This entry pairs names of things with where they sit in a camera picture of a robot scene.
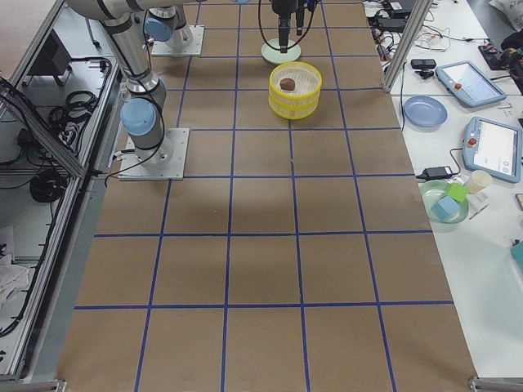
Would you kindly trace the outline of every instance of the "paper cup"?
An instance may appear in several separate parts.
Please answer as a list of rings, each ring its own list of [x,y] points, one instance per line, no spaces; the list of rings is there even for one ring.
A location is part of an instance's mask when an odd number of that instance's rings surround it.
[[[492,176],[483,170],[473,171],[471,177],[465,183],[469,194],[477,194],[489,185],[492,185]]]

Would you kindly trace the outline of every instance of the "power adapter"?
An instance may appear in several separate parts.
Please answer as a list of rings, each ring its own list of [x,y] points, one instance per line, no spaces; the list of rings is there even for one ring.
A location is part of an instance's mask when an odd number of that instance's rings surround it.
[[[418,180],[445,180],[454,175],[450,166],[427,167],[422,174],[416,176]]]
[[[27,149],[29,147],[35,147],[38,145],[38,142],[36,139],[34,139],[33,134],[31,131],[22,128],[20,129],[20,132],[18,133],[18,136],[16,137],[16,143],[22,148]]]

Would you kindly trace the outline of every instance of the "brown paper floor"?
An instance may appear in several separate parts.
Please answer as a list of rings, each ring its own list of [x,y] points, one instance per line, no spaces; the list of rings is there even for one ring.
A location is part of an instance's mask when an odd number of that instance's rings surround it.
[[[319,6],[302,60],[324,89],[296,122],[266,102],[256,5],[186,10],[203,56],[154,60],[167,125],[192,129],[186,178],[110,182],[58,376],[73,392],[467,390],[362,6]]]

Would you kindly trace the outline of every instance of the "white cloth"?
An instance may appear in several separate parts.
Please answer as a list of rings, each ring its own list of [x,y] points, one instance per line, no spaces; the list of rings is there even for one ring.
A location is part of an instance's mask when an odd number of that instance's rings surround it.
[[[523,0],[490,0],[489,4],[504,13],[514,29],[523,29]]]
[[[29,288],[29,268],[22,265],[0,265],[0,309],[16,295]]]

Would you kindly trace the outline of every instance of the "blue joint cap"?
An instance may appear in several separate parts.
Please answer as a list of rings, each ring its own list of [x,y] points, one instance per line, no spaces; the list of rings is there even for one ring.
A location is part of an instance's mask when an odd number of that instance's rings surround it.
[[[147,135],[156,123],[156,108],[148,100],[134,98],[120,110],[120,120],[131,136]]]
[[[171,39],[172,31],[166,24],[155,18],[147,18],[145,21],[145,31],[155,40],[167,42]]]

